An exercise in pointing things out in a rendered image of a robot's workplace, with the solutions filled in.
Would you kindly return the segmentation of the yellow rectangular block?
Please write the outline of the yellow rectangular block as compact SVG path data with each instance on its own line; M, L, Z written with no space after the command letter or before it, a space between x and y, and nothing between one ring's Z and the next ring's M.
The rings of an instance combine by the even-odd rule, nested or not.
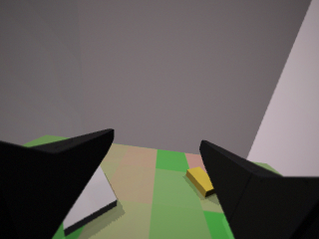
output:
M200 167L188 169L186 171L186 176L203 197L207 197L215 193L208 174Z

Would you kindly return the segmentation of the light grey flat rectangular block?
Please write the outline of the light grey flat rectangular block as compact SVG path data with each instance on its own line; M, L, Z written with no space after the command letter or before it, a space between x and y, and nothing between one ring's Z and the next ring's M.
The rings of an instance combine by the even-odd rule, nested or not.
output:
M63 221L64 236L117 206L117 197L99 166Z

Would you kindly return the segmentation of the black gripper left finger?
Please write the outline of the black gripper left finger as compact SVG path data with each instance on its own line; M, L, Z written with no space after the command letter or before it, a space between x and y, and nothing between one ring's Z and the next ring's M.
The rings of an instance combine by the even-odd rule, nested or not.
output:
M8 239L52 239L114 134L108 128L29 147L0 140L0 220Z

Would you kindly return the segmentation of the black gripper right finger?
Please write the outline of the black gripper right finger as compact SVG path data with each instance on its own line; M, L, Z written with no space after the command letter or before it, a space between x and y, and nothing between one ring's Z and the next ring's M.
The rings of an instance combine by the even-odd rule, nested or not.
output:
M202 162L234 239L300 239L319 216L319 176L283 176L202 140Z

